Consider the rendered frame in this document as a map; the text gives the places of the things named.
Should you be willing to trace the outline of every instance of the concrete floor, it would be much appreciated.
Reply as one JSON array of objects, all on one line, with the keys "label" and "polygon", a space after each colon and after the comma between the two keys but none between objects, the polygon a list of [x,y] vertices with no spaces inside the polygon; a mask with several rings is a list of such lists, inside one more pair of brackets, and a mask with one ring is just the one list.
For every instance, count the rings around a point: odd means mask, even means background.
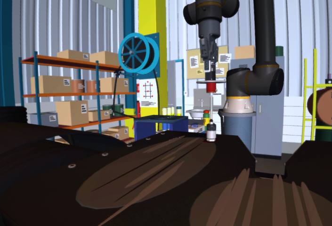
[{"label": "concrete floor", "polygon": [[284,175],[284,163],[300,147],[300,143],[283,142],[281,160],[256,158],[256,172]]}]

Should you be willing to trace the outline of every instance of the cork board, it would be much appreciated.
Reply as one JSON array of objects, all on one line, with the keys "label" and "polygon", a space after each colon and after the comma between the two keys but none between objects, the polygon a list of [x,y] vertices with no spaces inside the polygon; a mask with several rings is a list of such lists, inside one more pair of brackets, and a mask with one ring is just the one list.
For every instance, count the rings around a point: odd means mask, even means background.
[{"label": "cork board", "polygon": [[[219,46],[220,54],[227,54],[228,46]],[[187,51],[187,79],[204,79],[205,72],[203,69],[203,59],[201,58],[200,49],[192,49]],[[220,63],[216,65],[216,78],[225,78],[228,71],[228,63]]]}]

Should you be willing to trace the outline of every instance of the yellow metal rack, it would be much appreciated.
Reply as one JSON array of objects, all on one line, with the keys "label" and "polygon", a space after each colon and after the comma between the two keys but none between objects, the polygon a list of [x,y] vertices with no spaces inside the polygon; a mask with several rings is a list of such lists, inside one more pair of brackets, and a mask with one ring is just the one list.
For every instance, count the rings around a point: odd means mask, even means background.
[{"label": "yellow metal rack", "polygon": [[[312,86],[307,86],[307,59],[304,59],[304,106],[303,106],[303,130],[301,134],[301,143],[304,142],[305,135],[305,122],[311,121],[311,137],[310,140],[314,140],[315,129],[332,129],[331,126],[316,126],[316,89],[332,87],[332,84],[317,84],[316,79],[316,49],[314,49],[314,81]],[[307,109],[307,89],[313,89],[313,115],[311,119],[306,119],[306,109]]]}]

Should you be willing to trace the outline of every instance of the orange shelf beam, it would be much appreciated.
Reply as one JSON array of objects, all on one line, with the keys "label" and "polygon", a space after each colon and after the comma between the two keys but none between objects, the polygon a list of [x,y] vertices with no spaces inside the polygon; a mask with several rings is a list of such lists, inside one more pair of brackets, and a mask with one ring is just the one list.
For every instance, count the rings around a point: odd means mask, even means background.
[{"label": "orange shelf beam", "polygon": [[[43,56],[43,55],[36,55],[36,56],[38,58],[38,65],[43,65],[43,66],[67,67],[67,68],[95,71],[97,65],[96,63],[93,62],[86,62],[81,60],[71,60],[71,59],[65,59],[53,56]],[[32,56],[30,58],[24,59],[22,60],[22,63],[33,65],[34,57]],[[100,72],[114,72],[118,68],[119,66],[99,64]]]},{"label": "orange shelf beam", "polygon": [[[108,123],[108,122],[113,122],[113,121],[121,121],[121,120],[125,120],[125,119],[129,119],[129,117],[126,117],[126,116],[113,116],[110,119],[102,120],[100,124],[104,124],[104,123]],[[93,121],[93,122],[90,122],[90,123],[76,125],[76,126],[59,125],[58,128],[78,129],[78,128],[82,128],[82,127],[86,127],[86,126],[94,126],[94,125],[99,125],[99,122],[98,121]]]},{"label": "orange shelf beam", "polygon": [[[114,93],[99,93],[100,95],[113,95]],[[134,95],[137,94],[136,92],[117,92],[116,95]],[[98,93],[40,93],[39,97],[72,97],[72,96],[96,96]],[[23,95],[24,98],[27,97],[35,97],[35,94],[25,94]]]}]

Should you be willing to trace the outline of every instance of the hose reel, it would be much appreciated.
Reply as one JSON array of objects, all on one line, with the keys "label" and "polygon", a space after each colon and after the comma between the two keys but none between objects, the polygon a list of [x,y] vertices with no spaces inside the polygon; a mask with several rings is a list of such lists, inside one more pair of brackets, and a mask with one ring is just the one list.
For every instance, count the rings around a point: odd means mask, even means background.
[{"label": "hose reel", "polygon": [[157,65],[160,51],[157,43],[140,33],[131,33],[121,42],[118,60],[128,73],[147,74]]}]

